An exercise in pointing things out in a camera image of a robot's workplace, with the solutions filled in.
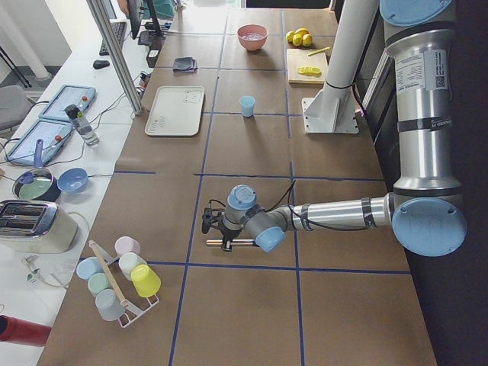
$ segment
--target plastic bottle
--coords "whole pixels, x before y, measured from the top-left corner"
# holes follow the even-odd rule
[[[92,126],[86,120],[85,115],[79,110],[75,104],[71,104],[64,110],[71,120],[71,123],[78,131],[79,135],[86,142],[87,145],[95,145],[98,143],[98,136],[93,131]]]

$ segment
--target cutting board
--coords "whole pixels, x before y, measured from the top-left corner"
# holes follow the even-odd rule
[[[329,64],[324,52],[308,56],[313,50],[301,50],[299,48],[287,49],[287,75],[288,82],[304,84],[323,84],[326,80]],[[316,66],[322,71],[320,76],[300,75],[297,68],[301,66]]]

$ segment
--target pink bowl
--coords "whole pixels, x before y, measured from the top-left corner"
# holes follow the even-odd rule
[[[248,51],[256,51],[264,46],[268,39],[268,30],[262,25],[243,25],[237,31],[239,43]]]

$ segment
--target metal pot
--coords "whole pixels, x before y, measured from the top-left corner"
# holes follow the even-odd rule
[[[36,142],[34,153],[34,169],[31,169],[14,183],[12,191],[15,197],[26,201],[50,201],[54,202],[60,195],[57,180],[49,169],[42,163],[43,141]]]

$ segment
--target red object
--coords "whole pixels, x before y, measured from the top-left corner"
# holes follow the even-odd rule
[[[43,326],[11,316],[0,316],[0,342],[44,347],[50,332],[50,326]]]

